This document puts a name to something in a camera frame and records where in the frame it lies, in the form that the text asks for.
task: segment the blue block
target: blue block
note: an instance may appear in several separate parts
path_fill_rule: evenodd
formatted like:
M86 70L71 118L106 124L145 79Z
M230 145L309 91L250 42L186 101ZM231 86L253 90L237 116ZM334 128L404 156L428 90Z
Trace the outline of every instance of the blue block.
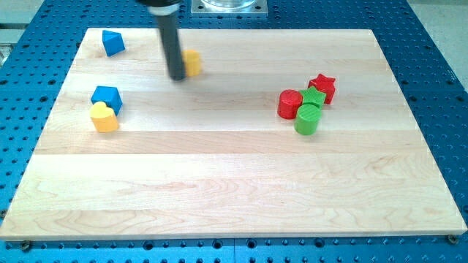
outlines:
M122 107L122 100L118 94L118 89L115 87L97 86L91 97L91 102L105 102L108 107L114 110L116 116Z
M117 32L103 30L102 44L104 44L104 49L108 57L125 50L122 35Z

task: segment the black cylinder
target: black cylinder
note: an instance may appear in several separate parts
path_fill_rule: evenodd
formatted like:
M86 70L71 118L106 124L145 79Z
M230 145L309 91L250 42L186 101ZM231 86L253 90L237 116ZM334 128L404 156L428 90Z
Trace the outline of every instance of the black cylinder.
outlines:
M157 15L156 20L158 22L169 76L173 80L183 80L185 78L185 67L182 61L181 45L178 41L176 13Z

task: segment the wood grain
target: wood grain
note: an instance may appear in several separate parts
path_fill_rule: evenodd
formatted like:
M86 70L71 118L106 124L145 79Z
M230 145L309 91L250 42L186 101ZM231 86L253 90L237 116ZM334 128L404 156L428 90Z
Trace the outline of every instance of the wood grain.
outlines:
M461 234L467 226L367 30L181 30L203 73L174 83L154 29L107 58L90 28L0 228L5 240ZM279 93L337 77L314 136ZM94 131L96 85L121 128Z

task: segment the red star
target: red star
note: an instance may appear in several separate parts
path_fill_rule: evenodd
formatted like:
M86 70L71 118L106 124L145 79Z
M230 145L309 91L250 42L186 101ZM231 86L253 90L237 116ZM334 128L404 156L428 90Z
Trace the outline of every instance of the red star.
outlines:
M309 81L308 88L314 86L318 91L327 94L325 98L326 104L331 104L333 99L333 95L335 94L335 78L334 77L327 77L324 74L318 74L316 78Z

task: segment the blue metal table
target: blue metal table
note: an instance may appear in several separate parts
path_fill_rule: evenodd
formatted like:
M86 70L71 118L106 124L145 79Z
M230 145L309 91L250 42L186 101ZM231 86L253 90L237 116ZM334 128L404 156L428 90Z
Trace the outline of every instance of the blue metal table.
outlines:
M266 18L196 18L189 13L189 1L183 1L178 18L182 28L372 29L468 221L468 96L408 3L269 0L268 9ZM88 27L155 25L134 0L45 0L0 69L0 216L12 201ZM0 241L4 262L468 262L468 235Z

